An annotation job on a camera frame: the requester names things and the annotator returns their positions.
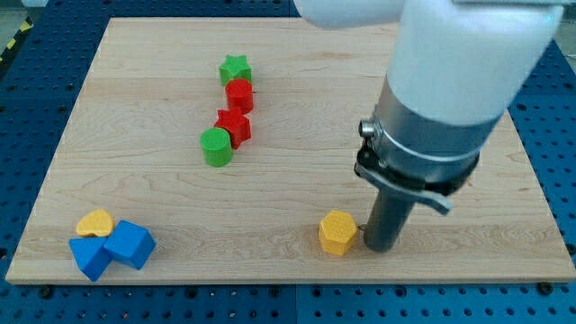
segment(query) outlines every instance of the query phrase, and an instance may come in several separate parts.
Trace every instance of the wooden board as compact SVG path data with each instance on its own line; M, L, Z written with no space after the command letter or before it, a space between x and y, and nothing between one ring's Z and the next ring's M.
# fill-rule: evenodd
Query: wooden board
M322 252L332 209L366 223L376 191L353 172L397 26L323 31L286 19L112 19L6 279L89 284L68 239L105 208L150 229L136 271L96 284L515 283L570 281L574 266L509 116L454 211L417 207L395 248ZM218 66L247 54L253 139L222 168L200 134L225 103Z

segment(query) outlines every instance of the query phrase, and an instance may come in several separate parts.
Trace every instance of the metal cylinder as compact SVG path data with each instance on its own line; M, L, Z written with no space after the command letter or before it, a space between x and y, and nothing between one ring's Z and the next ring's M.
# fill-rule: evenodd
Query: metal cylinder
M386 252L400 234L414 202L379 191L364 232L364 243L372 251Z

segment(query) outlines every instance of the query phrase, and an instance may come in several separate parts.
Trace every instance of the plastic block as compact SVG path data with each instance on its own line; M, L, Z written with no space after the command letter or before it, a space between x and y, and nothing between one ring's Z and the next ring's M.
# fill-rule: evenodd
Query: plastic block
M246 55L226 56L226 61L220 65L220 81L225 86L229 81L243 78L252 82L252 69Z
M228 109L238 107L243 114L250 113L254 108L252 84L243 78L228 82L226 99L228 100Z
M72 238L68 244L80 271L95 282L112 261L104 249L106 238Z
M114 219L103 209L92 211L76 225L76 233L83 237L107 237L114 230Z
M155 246L156 242L147 229L126 220L118 223L104 243L112 259L137 270L144 266Z
M214 127L220 127L228 131L233 149L238 149L243 141L252 137L250 120L242 115L238 107L228 111L218 110L218 120L214 123Z
M320 221L319 239L325 252L343 256L353 245L358 227L350 215L331 211Z
M200 137L204 162L212 167L226 166L232 160L230 135L222 128L211 128Z

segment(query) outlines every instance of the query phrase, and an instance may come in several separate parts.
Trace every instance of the blue block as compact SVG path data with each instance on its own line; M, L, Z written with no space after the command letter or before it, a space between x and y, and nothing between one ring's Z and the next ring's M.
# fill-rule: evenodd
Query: blue block
M112 261L104 249L106 238L72 238L68 244L80 271L95 282Z
M121 220L104 243L112 258L140 270L148 260L156 242L150 232L126 220Z

